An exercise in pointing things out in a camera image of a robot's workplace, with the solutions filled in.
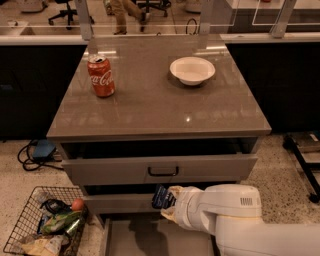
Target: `black cabinet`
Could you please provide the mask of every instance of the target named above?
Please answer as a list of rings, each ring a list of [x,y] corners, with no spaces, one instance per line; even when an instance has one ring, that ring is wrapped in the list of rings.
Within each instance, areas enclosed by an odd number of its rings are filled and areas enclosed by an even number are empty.
[[[273,132],[320,129],[320,43],[227,47]]]

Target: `white bowl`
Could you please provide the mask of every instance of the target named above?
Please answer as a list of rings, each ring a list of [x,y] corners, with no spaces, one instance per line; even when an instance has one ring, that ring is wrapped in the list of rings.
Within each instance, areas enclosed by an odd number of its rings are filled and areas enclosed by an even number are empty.
[[[216,72],[210,61],[198,57],[177,59],[171,63],[170,71],[186,85],[198,85]]]

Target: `blue object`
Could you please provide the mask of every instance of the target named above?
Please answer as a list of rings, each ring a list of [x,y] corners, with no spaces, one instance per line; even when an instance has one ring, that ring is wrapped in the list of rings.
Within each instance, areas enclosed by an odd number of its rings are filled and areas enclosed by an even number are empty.
[[[32,154],[34,160],[45,160],[55,150],[55,145],[48,140],[39,140],[38,144]]]

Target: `drawer handle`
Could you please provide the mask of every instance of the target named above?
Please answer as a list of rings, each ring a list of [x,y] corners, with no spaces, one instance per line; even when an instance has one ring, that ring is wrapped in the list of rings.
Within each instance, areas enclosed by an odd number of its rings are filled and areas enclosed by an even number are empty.
[[[172,173],[153,173],[152,167],[148,167],[148,173],[150,176],[153,176],[153,177],[176,176],[179,174],[179,166],[176,166],[174,172]]]

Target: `red soda can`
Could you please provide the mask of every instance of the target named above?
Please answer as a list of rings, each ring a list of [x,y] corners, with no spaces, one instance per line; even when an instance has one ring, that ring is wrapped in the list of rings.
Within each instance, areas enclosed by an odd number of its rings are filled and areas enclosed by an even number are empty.
[[[108,97],[115,91],[109,60],[102,55],[89,56],[88,72],[98,97]]]

